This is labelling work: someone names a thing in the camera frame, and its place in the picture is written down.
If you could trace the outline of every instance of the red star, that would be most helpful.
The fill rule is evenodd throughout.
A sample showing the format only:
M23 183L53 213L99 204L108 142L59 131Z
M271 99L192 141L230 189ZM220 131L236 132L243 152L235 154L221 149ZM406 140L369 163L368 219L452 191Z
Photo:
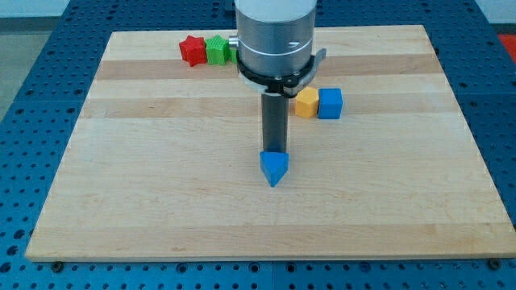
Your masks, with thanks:
M206 63L206 46L203 37L188 35L185 41L179 43L183 60L190 63L190 66Z

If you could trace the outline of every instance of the toy block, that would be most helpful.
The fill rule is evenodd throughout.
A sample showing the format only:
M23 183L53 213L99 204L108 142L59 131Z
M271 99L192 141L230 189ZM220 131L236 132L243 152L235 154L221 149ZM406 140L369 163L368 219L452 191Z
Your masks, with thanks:
M319 118L338 119L343 106L340 89L319 89Z
M188 61L191 67L196 64L205 64L206 47L204 38L188 35L185 41L179 43L179 50L183 60Z
M317 89L306 87L296 96L294 113L303 118L317 116L319 106L319 92Z
M229 40L216 35L213 38L206 39L206 56L208 64L226 65L229 58Z
M229 49L229 55L230 55L230 60L233 64L238 64L239 61L238 61L238 58L236 57L238 54L238 50L234 49L234 48L230 48Z
M289 170L289 154L280 152L260 152L260 167L271 187L275 187Z

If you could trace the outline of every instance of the wood grain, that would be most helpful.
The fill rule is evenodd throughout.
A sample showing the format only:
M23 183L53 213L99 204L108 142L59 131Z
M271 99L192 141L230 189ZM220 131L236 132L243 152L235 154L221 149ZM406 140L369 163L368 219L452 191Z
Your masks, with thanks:
M316 30L312 85L340 120L289 118L290 168L260 171L260 102L186 35L115 32L27 248L34 261L451 259L516 233L421 26Z

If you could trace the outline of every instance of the green block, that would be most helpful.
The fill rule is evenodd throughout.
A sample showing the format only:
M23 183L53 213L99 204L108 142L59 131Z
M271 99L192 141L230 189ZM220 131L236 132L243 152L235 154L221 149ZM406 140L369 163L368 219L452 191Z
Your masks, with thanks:
M230 50L229 50L230 57L231 57L231 62L232 62L233 64L238 64L238 60L236 59L236 53L237 53L237 52L238 52L238 51L237 51L236 49L230 49Z
M226 65L226 60L230 57L229 41L216 35L213 38L205 39L205 42L208 64Z

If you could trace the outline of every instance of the blue pegboard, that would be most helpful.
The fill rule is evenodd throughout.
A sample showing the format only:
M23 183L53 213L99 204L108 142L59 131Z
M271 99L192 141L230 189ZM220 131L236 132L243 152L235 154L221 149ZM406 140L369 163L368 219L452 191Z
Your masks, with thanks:
M50 263L23 257L112 31L235 28L222 1L72 0L0 125L0 289L516 288L516 259ZM513 223L516 74L473 0L318 1L318 26L423 24Z

